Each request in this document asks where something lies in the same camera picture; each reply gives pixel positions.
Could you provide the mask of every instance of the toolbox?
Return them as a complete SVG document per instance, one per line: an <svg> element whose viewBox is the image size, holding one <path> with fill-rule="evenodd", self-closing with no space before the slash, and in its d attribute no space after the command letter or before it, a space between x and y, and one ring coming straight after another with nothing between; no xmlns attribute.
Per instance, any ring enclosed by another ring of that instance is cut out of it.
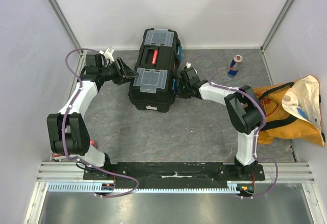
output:
<svg viewBox="0 0 327 224"><path fill-rule="evenodd" d="M145 30L135 65L139 76L131 82L128 93L137 109L169 111L177 94L180 63L181 45L175 31Z"/></svg>

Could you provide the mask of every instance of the plastic bag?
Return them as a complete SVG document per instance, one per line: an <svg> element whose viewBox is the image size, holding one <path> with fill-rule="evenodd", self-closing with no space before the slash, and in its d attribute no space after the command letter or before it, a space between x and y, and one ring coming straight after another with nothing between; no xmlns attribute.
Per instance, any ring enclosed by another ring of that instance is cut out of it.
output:
<svg viewBox="0 0 327 224"><path fill-rule="evenodd" d="M274 138L298 139L324 146L321 133L319 82L307 76L296 82L255 88L265 109L267 123L259 132L258 143L270 144Z"/></svg>

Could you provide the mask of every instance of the toolbox lid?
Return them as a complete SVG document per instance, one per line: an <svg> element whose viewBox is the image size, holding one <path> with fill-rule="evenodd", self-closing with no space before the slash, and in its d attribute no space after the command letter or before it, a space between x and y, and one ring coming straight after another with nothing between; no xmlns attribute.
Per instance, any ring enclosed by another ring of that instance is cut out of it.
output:
<svg viewBox="0 0 327 224"><path fill-rule="evenodd" d="M139 67L139 74L134 80L134 86L140 86L140 92L157 93L157 88L164 89L166 86L167 70L155 70Z"/></svg>
<svg viewBox="0 0 327 224"><path fill-rule="evenodd" d="M145 45L158 45L172 47L174 33L165 29L149 30L145 37Z"/></svg>

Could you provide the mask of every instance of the red bull can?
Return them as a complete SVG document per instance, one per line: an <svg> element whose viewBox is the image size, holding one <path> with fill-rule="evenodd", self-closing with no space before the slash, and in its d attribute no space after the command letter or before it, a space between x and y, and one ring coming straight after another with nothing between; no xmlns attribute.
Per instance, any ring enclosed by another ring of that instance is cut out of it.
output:
<svg viewBox="0 0 327 224"><path fill-rule="evenodd" d="M235 75L239 71L239 67L242 62L243 62L243 57L240 55L236 55L231 61L230 70L227 73L228 76L235 77Z"/></svg>

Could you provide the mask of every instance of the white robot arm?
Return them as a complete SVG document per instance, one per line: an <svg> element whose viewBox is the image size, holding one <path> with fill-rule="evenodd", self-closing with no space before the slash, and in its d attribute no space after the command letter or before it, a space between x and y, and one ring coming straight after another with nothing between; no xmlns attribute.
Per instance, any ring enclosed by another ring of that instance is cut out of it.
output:
<svg viewBox="0 0 327 224"><path fill-rule="evenodd" d="M238 132L235 164L240 167L242 173L252 171L258 165L256 160L258 137L255 133L263 122L260 111L253 104L255 102L261 107L254 91L247 85L241 88L228 88L207 80L200 81L196 70L189 64L186 64L180 75L178 97L211 100L227 107L230 121ZM251 100L236 91L246 93Z"/></svg>
<svg viewBox="0 0 327 224"><path fill-rule="evenodd" d="M130 69L121 58L113 60L112 52L109 50L100 51L99 54L87 53L85 72L86 74L80 76L82 86L77 83L76 89L66 105L57 114L50 114L46 119L51 150L56 154L64 155L62 125L64 115L69 107L64 126L69 156L78 156L81 161L107 169L110 159L108 155L90 145L90 136L83 118L89 104L98 94L104 82L113 81L117 85L125 84L134 80L138 73Z"/></svg>

